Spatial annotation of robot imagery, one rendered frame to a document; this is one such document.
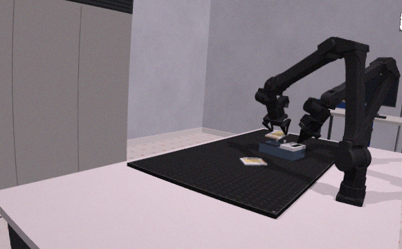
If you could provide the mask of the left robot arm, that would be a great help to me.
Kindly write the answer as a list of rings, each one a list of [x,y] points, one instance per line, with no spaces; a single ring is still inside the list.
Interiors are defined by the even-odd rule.
[[[280,117],[289,107],[289,97],[283,91],[322,66],[345,59],[345,131],[334,155],[338,170],[344,172],[336,201],[363,206],[366,194],[366,173],[372,156],[365,138],[365,61],[369,45],[352,40],[330,37],[310,54],[288,70],[269,78],[264,89],[258,88],[255,99],[268,110],[278,108]],[[320,54],[319,54],[320,53]],[[272,92],[272,93],[270,93]],[[277,99],[276,95],[280,95]],[[282,96],[281,96],[282,95]],[[266,102],[265,102],[266,101]]]

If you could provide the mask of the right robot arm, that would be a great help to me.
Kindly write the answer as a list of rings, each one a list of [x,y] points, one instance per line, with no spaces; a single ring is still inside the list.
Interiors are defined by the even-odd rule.
[[[368,143],[371,140],[371,133],[373,131],[371,125],[376,114],[378,113],[378,110],[386,98],[391,86],[396,80],[399,80],[401,76],[396,65],[396,60],[392,57],[378,57],[373,61],[373,64],[371,64],[372,62],[369,63],[369,66],[365,69],[365,83],[368,83],[380,74],[382,75],[373,95],[365,107],[365,137]],[[310,128],[312,132],[316,133],[323,125],[322,123],[324,123],[331,115],[329,109],[335,110],[344,99],[345,82],[323,93],[320,97],[321,101],[316,98],[308,98],[303,105],[303,110],[311,116],[304,114],[300,119],[300,127],[303,130]]]

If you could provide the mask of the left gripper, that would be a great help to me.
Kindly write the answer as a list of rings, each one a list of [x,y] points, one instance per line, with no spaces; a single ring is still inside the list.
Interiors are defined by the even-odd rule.
[[[278,106],[279,108],[279,106]],[[268,110],[268,113],[266,114],[266,116],[263,118],[263,125],[270,131],[273,131],[273,125],[275,126],[279,126],[282,131],[284,132],[284,135],[286,136],[288,134],[288,130],[289,130],[289,125],[291,123],[291,119],[288,119],[288,115],[284,114],[282,117],[280,117],[280,112],[279,109],[273,109],[273,110]],[[283,122],[284,119],[287,119]],[[268,123],[271,124],[271,128],[268,126]]]

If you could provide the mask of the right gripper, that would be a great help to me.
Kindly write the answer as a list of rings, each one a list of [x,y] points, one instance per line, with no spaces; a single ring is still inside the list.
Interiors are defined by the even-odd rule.
[[[321,135],[319,132],[316,132],[316,133],[312,132],[312,130],[310,130],[310,128],[305,129],[305,130],[301,129],[297,144],[300,144],[301,142],[303,142],[309,138],[312,138],[312,137],[314,137],[315,139],[319,139],[319,137],[321,137]]]

